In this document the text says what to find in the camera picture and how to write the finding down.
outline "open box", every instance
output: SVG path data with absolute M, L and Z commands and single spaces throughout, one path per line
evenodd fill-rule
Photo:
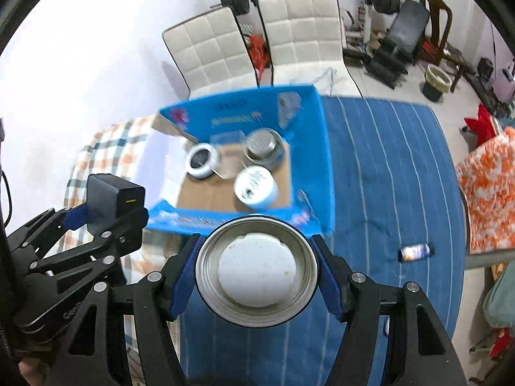
M 176 207 L 162 195 L 168 138 L 150 135 L 135 182 L 147 190 L 148 228 L 180 234 L 209 234 L 222 223 L 249 213 L 289 222 L 306 236 L 334 230 L 335 200 L 331 153 L 323 105 L 312 85 L 259 87 L 225 92 L 174 104 L 160 113 L 194 142 L 213 135 L 268 127 L 281 135 L 286 155 L 272 175 L 279 196 L 270 209 L 251 210 L 232 191 L 234 179 L 184 176 Z

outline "white round container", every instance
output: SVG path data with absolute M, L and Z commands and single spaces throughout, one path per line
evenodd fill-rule
M 300 313 L 317 287 L 318 264 L 306 238 L 269 216 L 223 224 L 200 249 L 200 295 L 220 317 L 246 327 L 270 327 Z
M 196 179 L 206 179 L 218 165 L 218 151 L 208 143 L 195 145 L 186 155 L 186 172 Z
M 240 202 L 252 209 L 267 209 L 276 200 L 279 190 L 270 171 L 251 166 L 234 179 L 234 194 Z

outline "black cable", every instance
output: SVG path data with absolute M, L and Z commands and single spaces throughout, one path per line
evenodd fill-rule
M 493 77 L 497 78 L 497 51 L 495 50 L 495 36 L 493 34 L 493 23 L 490 20 L 490 28 L 492 29 L 492 42 L 493 42 Z
M 7 225 L 9 225 L 9 222 L 11 221 L 11 216 L 12 216 L 12 199 L 11 199 L 11 190 L 9 190 L 9 183 L 7 182 L 7 177 L 5 176 L 5 173 L 3 170 L 2 170 L 2 178 L 4 179 L 5 190 L 7 191 L 7 201 L 9 202 L 9 214 L 7 215 L 7 219 L 4 222 L 4 227 L 7 227 Z

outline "red object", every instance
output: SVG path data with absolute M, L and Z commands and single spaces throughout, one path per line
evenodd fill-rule
M 254 68 L 257 69 L 257 80 L 261 81 L 261 75 L 270 62 L 270 55 L 265 47 L 265 40 L 261 35 L 250 35 L 249 55 Z
M 502 328 L 497 334 L 497 340 L 495 344 L 493 344 L 492 351 L 490 352 L 490 357 L 495 357 L 501 351 L 507 349 L 512 341 L 513 337 L 510 335 L 509 328 Z
M 490 122 L 490 113 L 482 103 L 477 109 L 477 119 L 465 117 L 464 120 L 469 129 L 477 135 L 476 148 L 495 136 L 495 131 Z

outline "silver metal container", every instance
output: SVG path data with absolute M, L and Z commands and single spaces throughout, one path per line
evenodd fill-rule
M 281 135 L 267 127 L 251 132 L 247 136 L 245 157 L 251 165 L 259 165 L 269 171 L 274 171 L 284 157 Z
M 313 297 L 318 264 L 297 229 L 248 215 L 214 230 L 200 249 L 200 295 L 220 317 L 246 327 L 270 327 L 299 314 Z

